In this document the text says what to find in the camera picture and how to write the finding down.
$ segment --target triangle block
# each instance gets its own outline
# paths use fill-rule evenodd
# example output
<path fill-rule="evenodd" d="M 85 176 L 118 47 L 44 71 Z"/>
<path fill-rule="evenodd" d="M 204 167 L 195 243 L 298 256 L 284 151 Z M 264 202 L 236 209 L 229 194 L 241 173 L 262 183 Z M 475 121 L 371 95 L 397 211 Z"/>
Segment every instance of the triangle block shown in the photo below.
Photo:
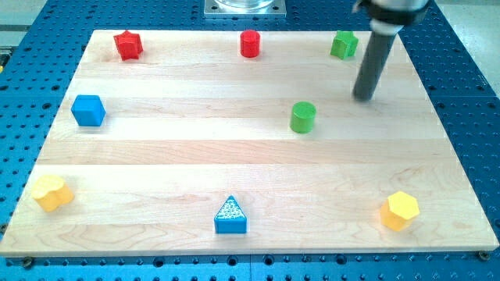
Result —
<path fill-rule="evenodd" d="M 247 217 L 232 195 L 224 202 L 213 221 L 216 233 L 247 233 Z"/>

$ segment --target metal base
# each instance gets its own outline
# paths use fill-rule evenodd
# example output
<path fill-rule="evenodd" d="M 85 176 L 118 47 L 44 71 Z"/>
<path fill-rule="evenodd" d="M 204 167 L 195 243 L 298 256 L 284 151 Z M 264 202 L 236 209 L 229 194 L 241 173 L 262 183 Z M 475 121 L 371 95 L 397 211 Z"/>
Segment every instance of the metal base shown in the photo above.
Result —
<path fill-rule="evenodd" d="M 287 15 L 285 0 L 274 0 L 268 5 L 260 8 L 237 8 L 223 4 L 217 0 L 205 0 L 205 18 L 220 19 L 220 18 L 252 18 L 252 17 L 268 17 L 284 18 Z"/>

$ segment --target plastic block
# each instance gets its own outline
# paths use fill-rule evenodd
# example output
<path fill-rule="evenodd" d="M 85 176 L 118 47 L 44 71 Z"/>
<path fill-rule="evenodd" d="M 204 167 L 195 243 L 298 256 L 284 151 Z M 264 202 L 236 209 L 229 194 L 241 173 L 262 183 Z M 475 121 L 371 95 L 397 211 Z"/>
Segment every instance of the plastic block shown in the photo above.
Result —
<path fill-rule="evenodd" d="M 294 104 L 291 109 L 290 128 L 296 133 L 308 133 L 314 127 L 316 107 L 307 101 Z"/>
<path fill-rule="evenodd" d="M 59 176 L 41 176 L 34 184 L 31 197 L 46 212 L 56 210 L 60 205 L 74 199 L 73 192 Z"/>
<path fill-rule="evenodd" d="M 353 56 L 358 47 L 358 38 L 352 31 L 337 31 L 334 42 L 331 45 L 330 55 L 335 55 L 340 59 Z"/>
<path fill-rule="evenodd" d="M 71 113 L 80 126 L 101 126 L 106 111 L 99 96 L 79 94 L 71 106 Z"/>
<path fill-rule="evenodd" d="M 115 35 L 114 39 L 116 49 L 118 49 L 122 60 L 139 59 L 139 54 L 143 51 L 139 34 L 133 34 L 125 30 L 122 34 Z"/>
<path fill-rule="evenodd" d="M 382 224 L 394 231 L 401 231 L 410 226 L 419 214 L 417 200 L 402 191 L 389 196 L 380 209 Z"/>
<path fill-rule="evenodd" d="M 247 217 L 231 195 L 213 219 L 216 233 L 247 233 Z"/>
<path fill-rule="evenodd" d="M 240 35 L 240 52 L 245 58 L 255 58 L 260 53 L 260 34 L 255 30 L 245 30 Z"/>

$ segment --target blue block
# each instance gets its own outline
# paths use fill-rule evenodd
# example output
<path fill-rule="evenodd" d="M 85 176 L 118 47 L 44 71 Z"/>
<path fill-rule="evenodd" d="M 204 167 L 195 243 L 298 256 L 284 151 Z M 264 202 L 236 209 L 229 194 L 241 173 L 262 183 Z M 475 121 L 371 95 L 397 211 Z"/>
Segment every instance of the blue block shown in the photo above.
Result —
<path fill-rule="evenodd" d="M 106 111 L 98 95 L 79 94 L 71 113 L 79 126 L 101 126 Z"/>
<path fill-rule="evenodd" d="M 247 217 L 232 195 L 224 202 L 213 221 L 216 233 L 247 233 Z"/>

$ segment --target yellow hexagon block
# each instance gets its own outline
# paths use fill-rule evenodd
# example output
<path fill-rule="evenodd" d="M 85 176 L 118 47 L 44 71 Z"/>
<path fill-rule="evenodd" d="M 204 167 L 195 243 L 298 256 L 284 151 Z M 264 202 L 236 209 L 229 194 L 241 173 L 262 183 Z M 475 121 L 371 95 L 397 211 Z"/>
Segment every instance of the yellow hexagon block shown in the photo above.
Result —
<path fill-rule="evenodd" d="M 389 196 L 380 209 L 382 224 L 394 231 L 401 231 L 410 226 L 419 214 L 416 198 L 402 191 Z"/>
<path fill-rule="evenodd" d="M 45 175 L 34 183 L 31 197 L 46 212 L 52 212 L 60 205 L 70 203 L 74 195 L 60 176 Z"/>

